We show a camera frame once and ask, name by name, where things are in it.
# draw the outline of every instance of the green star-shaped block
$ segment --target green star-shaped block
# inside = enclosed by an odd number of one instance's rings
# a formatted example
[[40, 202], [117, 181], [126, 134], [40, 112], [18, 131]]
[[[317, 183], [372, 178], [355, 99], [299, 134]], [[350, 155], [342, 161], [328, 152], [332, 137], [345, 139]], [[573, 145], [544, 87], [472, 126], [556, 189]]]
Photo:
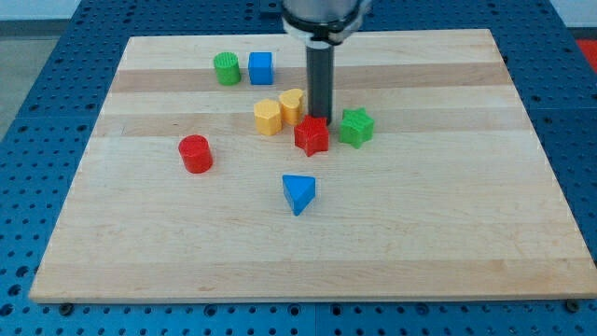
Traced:
[[340, 142], [361, 148], [364, 142], [373, 138], [375, 120], [367, 115], [364, 107], [355, 110], [345, 109], [340, 124]]

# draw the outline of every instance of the blue triangular block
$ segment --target blue triangular block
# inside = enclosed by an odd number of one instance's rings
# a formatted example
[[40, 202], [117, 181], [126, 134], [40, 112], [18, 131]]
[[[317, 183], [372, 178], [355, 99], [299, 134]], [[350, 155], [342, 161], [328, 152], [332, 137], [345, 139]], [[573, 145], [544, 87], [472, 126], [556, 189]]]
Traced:
[[295, 216], [307, 207], [313, 198], [315, 198], [315, 177], [282, 175], [282, 184], [284, 185], [284, 196], [292, 208]]

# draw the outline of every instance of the wooden board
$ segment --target wooden board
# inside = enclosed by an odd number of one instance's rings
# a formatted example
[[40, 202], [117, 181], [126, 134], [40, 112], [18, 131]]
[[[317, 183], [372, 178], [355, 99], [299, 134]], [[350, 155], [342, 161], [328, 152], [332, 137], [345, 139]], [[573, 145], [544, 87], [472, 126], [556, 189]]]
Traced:
[[[275, 85], [212, 58], [275, 53]], [[363, 33], [337, 49], [330, 150], [257, 134], [304, 88], [286, 35], [129, 41], [30, 296], [38, 302], [452, 301], [597, 296], [597, 271], [487, 30]], [[377, 121], [356, 150], [343, 108]], [[206, 174], [178, 142], [208, 137]], [[282, 174], [313, 175], [294, 217]]]

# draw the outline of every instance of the toy block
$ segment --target toy block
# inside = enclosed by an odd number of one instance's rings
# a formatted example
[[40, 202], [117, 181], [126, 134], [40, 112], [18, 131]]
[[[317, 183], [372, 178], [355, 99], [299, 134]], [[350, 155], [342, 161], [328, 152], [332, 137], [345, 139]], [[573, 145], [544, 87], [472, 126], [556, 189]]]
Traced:
[[329, 132], [326, 118], [305, 116], [305, 119], [295, 127], [295, 146], [304, 149], [308, 157], [318, 151], [327, 151], [328, 145]]
[[315, 198], [315, 177], [299, 175], [282, 175], [284, 185], [284, 196], [290, 204], [292, 213], [295, 216], [307, 207]]
[[375, 120], [367, 115], [364, 107], [356, 110], [345, 109], [340, 123], [340, 142], [361, 148], [364, 142], [373, 138], [374, 125]]
[[232, 52], [220, 52], [214, 57], [217, 81], [222, 85], [234, 85], [241, 81], [239, 59]]
[[249, 77], [251, 85], [273, 84], [271, 52], [251, 52], [249, 54]]
[[207, 139], [200, 135], [189, 135], [178, 144], [185, 168], [190, 173], [207, 172], [214, 164]]
[[282, 130], [280, 104], [272, 99], [264, 99], [253, 108], [257, 131], [264, 135], [274, 135]]
[[282, 120], [290, 125], [298, 125], [302, 117], [302, 96], [301, 89], [292, 89], [280, 94], [280, 105], [282, 106]]

